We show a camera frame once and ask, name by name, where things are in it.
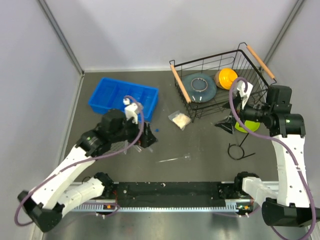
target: blue plate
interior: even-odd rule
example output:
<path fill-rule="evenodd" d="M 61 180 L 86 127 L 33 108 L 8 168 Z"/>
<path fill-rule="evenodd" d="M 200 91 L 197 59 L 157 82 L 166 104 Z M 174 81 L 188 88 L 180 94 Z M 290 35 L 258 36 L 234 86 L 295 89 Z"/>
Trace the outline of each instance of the blue plate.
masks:
<path fill-rule="evenodd" d="M 204 103 L 213 99 L 217 93 L 217 85 L 207 74 L 194 73 L 182 78 L 185 90 L 192 102 Z"/>

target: wooden handle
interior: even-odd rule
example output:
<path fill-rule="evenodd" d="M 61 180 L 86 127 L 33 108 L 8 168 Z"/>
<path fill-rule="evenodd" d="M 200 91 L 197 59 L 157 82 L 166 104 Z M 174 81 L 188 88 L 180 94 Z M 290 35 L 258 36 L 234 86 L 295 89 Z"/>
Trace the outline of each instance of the wooden handle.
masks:
<path fill-rule="evenodd" d="M 256 52 L 252 49 L 251 46 L 247 45 L 246 48 L 249 50 L 249 52 L 252 54 L 252 56 L 257 60 L 257 62 L 260 64 L 260 66 L 265 70 L 265 72 L 269 75 L 269 77 L 273 80 L 275 80 L 275 75 L 270 71 L 270 69 L 265 65 L 265 63 L 260 59 L 260 57 L 256 54 Z"/>
<path fill-rule="evenodd" d="M 186 91 L 186 89 L 185 89 L 185 86 L 184 86 L 184 84 L 182 83 L 182 81 L 181 81 L 181 79 L 180 79 L 180 77 L 179 77 L 179 75 L 178 75 L 178 73 L 177 73 L 177 71 L 176 71 L 176 69 L 175 69 L 175 66 L 173 66 L 172 64 L 170 64 L 170 68 L 171 68 L 172 73 L 173 73 L 173 75 L 174 75 L 174 77 L 175 77 L 175 80 L 176 80 L 176 81 L 178 82 L 178 84 L 179 84 L 179 87 L 180 87 L 180 89 L 181 89 L 181 91 L 182 91 L 182 94 L 183 94 L 186 102 L 187 102 L 188 104 L 191 103 L 191 99 L 190 99 L 190 97 L 189 97 L 189 95 L 188 95 L 188 93 L 187 93 L 187 91 Z"/>

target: plastic bag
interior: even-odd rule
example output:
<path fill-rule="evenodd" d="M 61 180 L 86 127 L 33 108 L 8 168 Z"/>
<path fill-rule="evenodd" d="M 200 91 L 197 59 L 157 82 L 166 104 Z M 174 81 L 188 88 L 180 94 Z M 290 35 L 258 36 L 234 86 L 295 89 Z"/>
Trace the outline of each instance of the plastic bag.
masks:
<path fill-rule="evenodd" d="M 184 130 L 185 127 L 191 122 L 191 118 L 181 113 L 180 111 L 175 111 L 174 113 L 170 114 L 168 117 L 181 130 Z"/>

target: blue bin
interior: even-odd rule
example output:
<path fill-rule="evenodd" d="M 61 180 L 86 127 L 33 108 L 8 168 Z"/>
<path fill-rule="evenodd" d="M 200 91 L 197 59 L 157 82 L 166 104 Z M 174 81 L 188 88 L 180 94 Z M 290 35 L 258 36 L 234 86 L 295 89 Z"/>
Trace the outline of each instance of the blue bin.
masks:
<path fill-rule="evenodd" d="M 98 114 L 105 114 L 109 109 L 124 112 L 124 96 L 130 95 L 143 105 L 144 120 L 150 122 L 158 102 L 158 92 L 155 87 L 103 77 L 95 88 L 89 105 Z"/>

